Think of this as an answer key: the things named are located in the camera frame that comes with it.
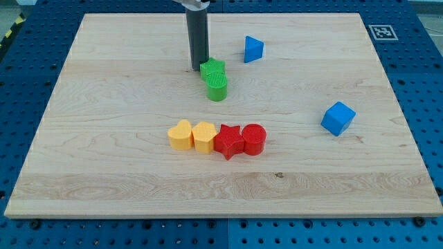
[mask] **wooden board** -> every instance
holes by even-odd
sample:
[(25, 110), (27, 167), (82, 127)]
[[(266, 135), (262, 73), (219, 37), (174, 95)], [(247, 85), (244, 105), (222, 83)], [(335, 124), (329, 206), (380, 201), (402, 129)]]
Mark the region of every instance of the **wooden board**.
[[(440, 200), (358, 14), (210, 15), (228, 97), (190, 70), (183, 15), (85, 15), (10, 218), (439, 216)], [(244, 37), (265, 42), (243, 63)], [(338, 100), (357, 115), (320, 126)], [(259, 156), (175, 151), (180, 119), (257, 122)]]

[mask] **blue block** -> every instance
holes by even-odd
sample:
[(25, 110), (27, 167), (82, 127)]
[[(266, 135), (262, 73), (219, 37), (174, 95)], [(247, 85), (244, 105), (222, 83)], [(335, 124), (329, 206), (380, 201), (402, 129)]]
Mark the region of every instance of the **blue block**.
[(244, 63), (252, 62), (263, 56), (263, 41), (246, 36), (244, 42)]
[(342, 102), (337, 102), (326, 111), (321, 125), (335, 136), (339, 136), (349, 127), (354, 116), (355, 111)]

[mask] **plastic block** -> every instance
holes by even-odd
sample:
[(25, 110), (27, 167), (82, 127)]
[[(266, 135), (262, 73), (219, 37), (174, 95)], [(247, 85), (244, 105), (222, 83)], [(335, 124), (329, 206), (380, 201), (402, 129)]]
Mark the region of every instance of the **plastic block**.
[(215, 125), (209, 122), (200, 122), (192, 128), (195, 150), (206, 154), (214, 150), (214, 137), (217, 135)]
[(335, 136), (339, 136), (349, 127), (354, 116), (355, 111), (342, 102), (337, 102), (326, 111), (321, 125)]
[(263, 56), (263, 47), (263, 41), (246, 36), (246, 41), (244, 42), (244, 63), (261, 58)]
[(214, 137), (214, 150), (229, 160), (235, 154), (243, 153), (243, 149), (244, 139), (240, 135), (240, 126), (229, 127), (222, 124), (220, 132)]
[(173, 149), (190, 149), (194, 144), (191, 123), (187, 120), (180, 120), (176, 127), (168, 130), (168, 138)]
[(207, 96), (212, 101), (222, 101), (228, 95), (228, 78), (223, 73), (211, 73), (206, 86)]
[(200, 77), (206, 81), (211, 73), (225, 73), (225, 63), (223, 61), (209, 58), (205, 63), (200, 64)]
[(242, 137), (244, 139), (244, 153), (250, 156), (256, 156), (262, 153), (264, 149), (264, 141), (266, 140), (266, 131), (261, 125), (246, 125), (243, 128)]

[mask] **red block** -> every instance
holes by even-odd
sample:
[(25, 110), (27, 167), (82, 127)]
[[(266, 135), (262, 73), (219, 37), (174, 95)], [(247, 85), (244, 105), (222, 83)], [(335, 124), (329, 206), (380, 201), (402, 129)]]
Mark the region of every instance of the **red block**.
[(243, 128), (242, 136), (244, 139), (244, 153), (250, 156), (256, 156), (262, 153), (264, 149), (264, 141), (266, 140), (266, 131), (261, 125), (246, 125)]
[(244, 140), (240, 126), (229, 127), (222, 124), (220, 132), (214, 137), (214, 150), (222, 153), (226, 160), (235, 154), (243, 153)]

